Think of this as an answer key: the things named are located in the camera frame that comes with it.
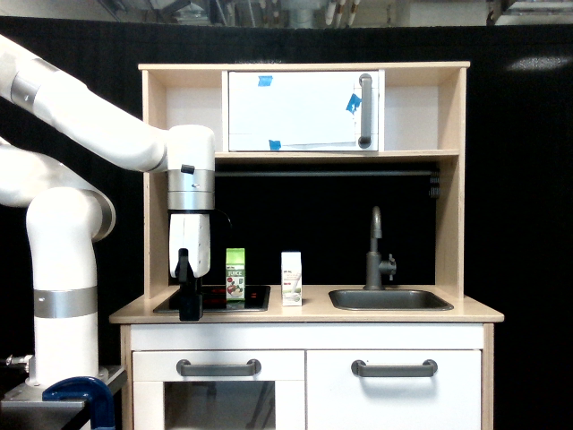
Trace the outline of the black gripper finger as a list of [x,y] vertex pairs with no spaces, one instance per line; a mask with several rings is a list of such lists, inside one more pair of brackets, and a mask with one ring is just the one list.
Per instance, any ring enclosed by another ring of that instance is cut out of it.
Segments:
[[194,276],[186,248],[178,251],[175,277],[179,283],[178,310],[183,322],[198,322],[203,315],[200,279]]

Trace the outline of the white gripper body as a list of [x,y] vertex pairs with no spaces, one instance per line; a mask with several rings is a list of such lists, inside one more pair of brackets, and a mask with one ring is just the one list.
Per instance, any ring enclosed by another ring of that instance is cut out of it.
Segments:
[[210,215],[207,213],[172,213],[169,221],[169,270],[175,278],[179,251],[186,249],[194,276],[210,271]]

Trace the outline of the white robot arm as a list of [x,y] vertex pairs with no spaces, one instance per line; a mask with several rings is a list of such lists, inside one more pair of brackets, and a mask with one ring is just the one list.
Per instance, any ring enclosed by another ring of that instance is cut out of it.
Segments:
[[[112,164],[167,174],[169,270],[196,285],[210,270],[215,135],[162,130],[102,99],[10,39],[1,41],[1,95]],[[34,300],[32,383],[95,376],[98,288],[94,244],[115,226],[112,202],[46,155],[1,145],[1,202],[26,211]]]

